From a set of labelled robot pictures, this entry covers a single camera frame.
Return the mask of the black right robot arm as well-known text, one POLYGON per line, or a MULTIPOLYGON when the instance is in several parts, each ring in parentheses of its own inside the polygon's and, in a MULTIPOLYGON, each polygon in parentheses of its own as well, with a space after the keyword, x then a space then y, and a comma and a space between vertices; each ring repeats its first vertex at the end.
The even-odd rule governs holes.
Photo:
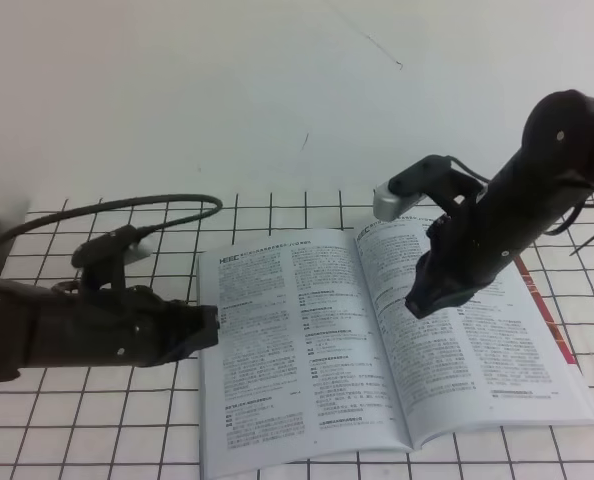
POLYGON ((546 96, 504 167, 461 203, 437 199, 405 304, 417 318, 458 307, 486 288, 566 212, 594 193, 594 98, 576 90, 546 96))

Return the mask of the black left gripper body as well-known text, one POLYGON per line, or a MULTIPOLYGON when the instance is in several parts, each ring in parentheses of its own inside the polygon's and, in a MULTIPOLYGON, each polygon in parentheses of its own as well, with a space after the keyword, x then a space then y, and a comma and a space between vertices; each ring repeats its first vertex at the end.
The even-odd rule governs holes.
POLYGON ((154 367, 218 344, 218 309, 166 301, 147 287, 58 295, 39 307, 26 367, 154 367))

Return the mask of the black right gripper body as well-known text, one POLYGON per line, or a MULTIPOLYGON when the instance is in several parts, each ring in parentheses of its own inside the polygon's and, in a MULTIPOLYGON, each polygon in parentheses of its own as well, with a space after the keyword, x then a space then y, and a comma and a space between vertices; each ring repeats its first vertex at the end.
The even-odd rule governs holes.
POLYGON ((552 203, 516 193, 487 192, 428 231, 405 304, 416 317, 459 307, 489 286, 557 219, 552 203))

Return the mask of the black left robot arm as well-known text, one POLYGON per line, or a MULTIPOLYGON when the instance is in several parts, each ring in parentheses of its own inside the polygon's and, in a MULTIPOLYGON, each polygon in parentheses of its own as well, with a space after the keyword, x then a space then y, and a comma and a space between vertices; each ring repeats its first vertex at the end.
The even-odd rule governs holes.
POLYGON ((52 288, 0 280, 0 382, 23 368, 154 367, 218 342, 218 310, 146 286, 52 288))

